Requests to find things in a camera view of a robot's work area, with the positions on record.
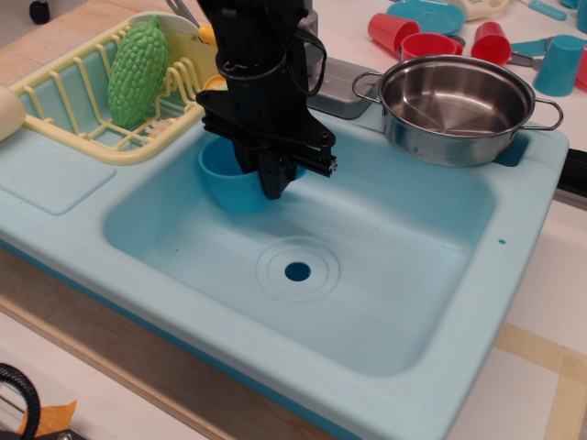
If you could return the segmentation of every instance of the wheel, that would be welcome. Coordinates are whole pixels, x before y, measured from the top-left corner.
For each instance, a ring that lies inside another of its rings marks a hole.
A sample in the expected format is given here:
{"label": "wheel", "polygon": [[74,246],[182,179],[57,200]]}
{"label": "wheel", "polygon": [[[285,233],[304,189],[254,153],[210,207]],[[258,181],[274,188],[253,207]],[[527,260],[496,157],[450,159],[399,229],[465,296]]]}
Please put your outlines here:
{"label": "wheel", "polygon": [[49,21],[49,4],[40,1],[34,1],[28,7],[30,18],[38,25],[44,25]]}

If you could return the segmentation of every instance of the blue plate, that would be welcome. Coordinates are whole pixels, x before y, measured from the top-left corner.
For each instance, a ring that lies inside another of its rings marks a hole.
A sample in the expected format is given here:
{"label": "blue plate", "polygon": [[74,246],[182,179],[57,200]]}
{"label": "blue plate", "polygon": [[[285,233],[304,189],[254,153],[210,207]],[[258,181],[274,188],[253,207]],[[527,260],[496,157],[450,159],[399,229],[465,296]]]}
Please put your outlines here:
{"label": "blue plate", "polygon": [[451,35],[465,24],[465,13],[450,3],[435,0],[400,0],[387,14],[414,20],[422,32]]}

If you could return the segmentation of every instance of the dish rack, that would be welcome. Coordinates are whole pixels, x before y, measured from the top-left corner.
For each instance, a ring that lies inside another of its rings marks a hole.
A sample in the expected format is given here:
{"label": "dish rack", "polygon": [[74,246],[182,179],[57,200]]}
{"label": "dish rack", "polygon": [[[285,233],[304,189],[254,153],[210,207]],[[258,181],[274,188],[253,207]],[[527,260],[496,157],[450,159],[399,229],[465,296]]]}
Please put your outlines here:
{"label": "dish rack", "polygon": [[110,66],[128,29],[120,23],[12,84],[27,109],[24,127],[102,162],[130,165],[152,158],[199,120],[204,109],[195,95],[217,77],[216,48],[166,32],[170,60],[153,105],[130,129],[112,123]]}

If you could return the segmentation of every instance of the metal pot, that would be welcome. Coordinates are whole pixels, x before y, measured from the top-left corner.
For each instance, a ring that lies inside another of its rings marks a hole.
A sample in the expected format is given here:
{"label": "metal pot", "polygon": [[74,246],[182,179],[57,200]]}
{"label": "metal pot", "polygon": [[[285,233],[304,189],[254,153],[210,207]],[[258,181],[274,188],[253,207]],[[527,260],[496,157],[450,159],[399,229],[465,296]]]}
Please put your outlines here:
{"label": "metal pot", "polygon": [[[382,76],[379,98],[357,92],[367,75]],[[518,130],[554,130],[562,109],[536,98],[517,75],[484,60],[454,55],[419,57],[386,73],[365,72],[353,92],[383,105],[385,135],[407,154],[430,163],[472,166],[490,162],[513,142]],[[554,106],[554,126],[525,126],[536,102]]]}

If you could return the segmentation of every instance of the tape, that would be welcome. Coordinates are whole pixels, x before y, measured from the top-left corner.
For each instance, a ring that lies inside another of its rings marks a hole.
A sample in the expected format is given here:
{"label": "tape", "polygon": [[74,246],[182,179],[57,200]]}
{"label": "tape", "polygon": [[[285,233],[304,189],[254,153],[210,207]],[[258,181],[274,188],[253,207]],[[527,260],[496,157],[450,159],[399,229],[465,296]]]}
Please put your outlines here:
{"label": "tape", "polygon": [[587,356],[508,323],[495,347],[559,375],[544,440],[579,440],[587,411]]}

